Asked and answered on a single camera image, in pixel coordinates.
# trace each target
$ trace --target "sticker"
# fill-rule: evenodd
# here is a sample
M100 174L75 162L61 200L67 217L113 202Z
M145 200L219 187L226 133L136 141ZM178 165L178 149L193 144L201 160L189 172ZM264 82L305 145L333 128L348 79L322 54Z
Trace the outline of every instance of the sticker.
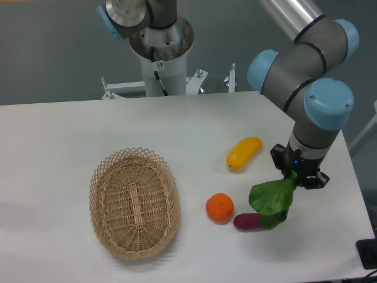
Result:
M160 71L165 69L165 64L163 60L156 61L152 63L152 69L153 71Z

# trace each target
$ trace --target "white bracket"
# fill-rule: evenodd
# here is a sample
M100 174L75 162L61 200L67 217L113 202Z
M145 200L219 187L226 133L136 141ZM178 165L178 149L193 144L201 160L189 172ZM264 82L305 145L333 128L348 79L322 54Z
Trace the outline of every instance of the white bracket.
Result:
M207 76L208 72L199 69L196 71L195 75L192 78L186 78L186 95L198 95L201 85L203 84ZM145 84L143 81L136 81L133 83L107 84L104 77L102 77L101 79L105 91L102 99L125 98L117 95L116 93L123 93L127 96L128 93L145 91Z

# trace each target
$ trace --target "blue joint cap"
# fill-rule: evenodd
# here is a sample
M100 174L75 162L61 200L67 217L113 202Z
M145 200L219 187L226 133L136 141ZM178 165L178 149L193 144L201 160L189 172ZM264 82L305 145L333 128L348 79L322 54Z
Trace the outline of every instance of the blue joint cap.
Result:
M247 71L247 81L252 87L262 94L263 84L270 70L272 62L279 53L271 49L264 50L250 64Z
M340 130L346 125L353 108L353 94L345 83L321 78L307 88L304 108L318 127L329 131Z
M111 23L110 19L107 17L106 12L104 11L102 6L98 6L96 9L98 16L100 17L102 26L105 28L107 34L114 40L114 41L123 41L124 38L119 34L116 28Z
M346 54L346 59L350 57L359 47L360 38L358 30L355 26L351 23L346 21L345 19L336 19L334 22L337 22L342 26L344 31L346 32L347 42L348 42L348 49Z

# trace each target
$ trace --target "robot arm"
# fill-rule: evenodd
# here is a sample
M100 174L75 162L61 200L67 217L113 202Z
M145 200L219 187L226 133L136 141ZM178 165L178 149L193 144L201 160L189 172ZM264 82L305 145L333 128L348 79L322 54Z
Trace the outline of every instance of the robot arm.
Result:
M259 1L296 44L284 55L261 52L247 75L296 122L287 146L277 144L272 158L285 176L297 173L297 185L324 187L329 178L319 166L349 118L353 94L340 81L319 78L356 51L358 32L345 20L330 21L311 0Z

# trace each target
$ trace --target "toy fruit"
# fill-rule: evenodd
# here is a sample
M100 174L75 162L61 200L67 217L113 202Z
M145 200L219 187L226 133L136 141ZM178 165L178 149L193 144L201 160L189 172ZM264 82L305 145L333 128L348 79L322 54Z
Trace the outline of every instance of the toy fruit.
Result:
M259 218L259 213L242 213L234 218L233 224L241 230L260 229Z
M236 144L226 158L226 163L233 170L241 169L263 146L258 137L247 137Z
M208 216L218 224L227 223L232 218L234 204L225 193L216 193L206 203Z

